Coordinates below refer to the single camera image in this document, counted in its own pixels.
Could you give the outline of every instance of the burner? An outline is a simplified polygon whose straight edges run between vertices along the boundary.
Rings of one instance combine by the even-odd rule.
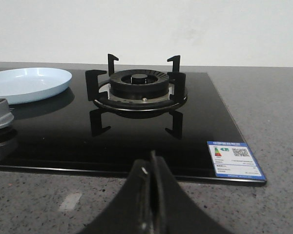
[[[180,56],[173,62],[173,71],[167,74],[154,70],[125,70],[114,72],[114,55],[108,55],[110,79],[98,83],[98,76],[106,71],[86,71],[88,100],[97,106],[114,111],[158,112],[177,109],[187,100],[186,75],[179,72]]]

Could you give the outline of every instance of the qr code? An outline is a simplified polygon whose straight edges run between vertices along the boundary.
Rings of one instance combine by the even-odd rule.
[[[249,157],[250,154],[247,151],[247,149],[237,149],[237,148],[232,148],[234,156],[237,157]]]

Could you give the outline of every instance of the white wall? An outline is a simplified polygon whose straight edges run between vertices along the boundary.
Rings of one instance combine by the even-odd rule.
[[[0,0],[0,61],[292,66],[293,0]]]

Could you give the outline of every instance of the speckled countertop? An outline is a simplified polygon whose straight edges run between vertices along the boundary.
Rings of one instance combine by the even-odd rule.
[[[106,65],[0,62],[2,68],[36,66],[106,69]],[[181,71],[209,73],[268,183],[258,188],[180,185],[235,234],[293,234],[293,68],[182,67]],[[0,172],[0,234],[77,233],[108,205],[124,181]],[[68,197],[77,202],[63,207]]]

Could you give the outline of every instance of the gray granite countertop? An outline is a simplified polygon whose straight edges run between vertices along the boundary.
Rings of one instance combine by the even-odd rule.
[[[107,67],[0,62],[2,68],[36,66]],[[293,234],[293,68],[182,67],[181,71],[209,73],[268,180],[264,187],[180,182],[182,188],[235,234]],[[108,205],[124,181],[0,172],[0,234],[77,233]],[[65,207],[68,197],[71,203]]]

